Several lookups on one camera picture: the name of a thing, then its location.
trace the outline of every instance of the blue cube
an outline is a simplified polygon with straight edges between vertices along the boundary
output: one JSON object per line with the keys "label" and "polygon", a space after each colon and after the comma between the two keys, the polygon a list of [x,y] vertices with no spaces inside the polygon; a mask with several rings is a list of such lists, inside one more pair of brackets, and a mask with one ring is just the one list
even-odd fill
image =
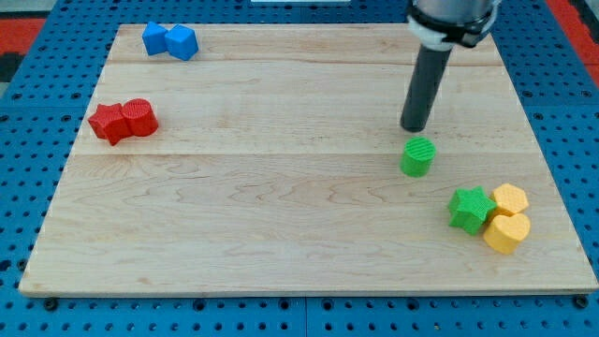
{"label": "blue cube", "polygon": [[177,24],[165,36],[168,53],[172,56],[189,60],[199,51],[196,32],[193,29]]}
{"label": "blue cube", "polygon": [[167,32],[167,28],[160,24],[148,22],[146,29],[144,29],[143,34],[141,34],[141,39],[143,39],[143,44],[146,46],[148,55],[155,55],[167,51],[167,42],[165,41]]}

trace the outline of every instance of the wooden board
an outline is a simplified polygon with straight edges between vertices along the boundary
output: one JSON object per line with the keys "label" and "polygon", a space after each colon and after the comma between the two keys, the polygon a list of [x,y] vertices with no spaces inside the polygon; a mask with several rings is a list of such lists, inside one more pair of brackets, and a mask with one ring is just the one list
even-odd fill
{"label": "wooden board", "polygon": [[[597,282],[492,39],[453,53],[398,170],[418,41],[404,25],[196,25],[202,54],[144,53],[123,25],[98,103],[145,97],[158,131],[115,147],[83,123],[22,278],[46,297],[583,293]],[[524,188],[513,256],[447,225],[458,187]]]}

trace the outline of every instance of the yellow heart-shaped block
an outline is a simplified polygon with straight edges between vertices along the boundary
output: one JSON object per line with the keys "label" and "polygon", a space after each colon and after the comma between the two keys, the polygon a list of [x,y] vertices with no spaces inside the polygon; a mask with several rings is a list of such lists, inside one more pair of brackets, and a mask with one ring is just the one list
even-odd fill
{"label": "yellow heart-shaped block", "polygon": [[502,254],[512,254],[531,231],[531,220],[524,214],[497,215],[483,234],[485,242]]}

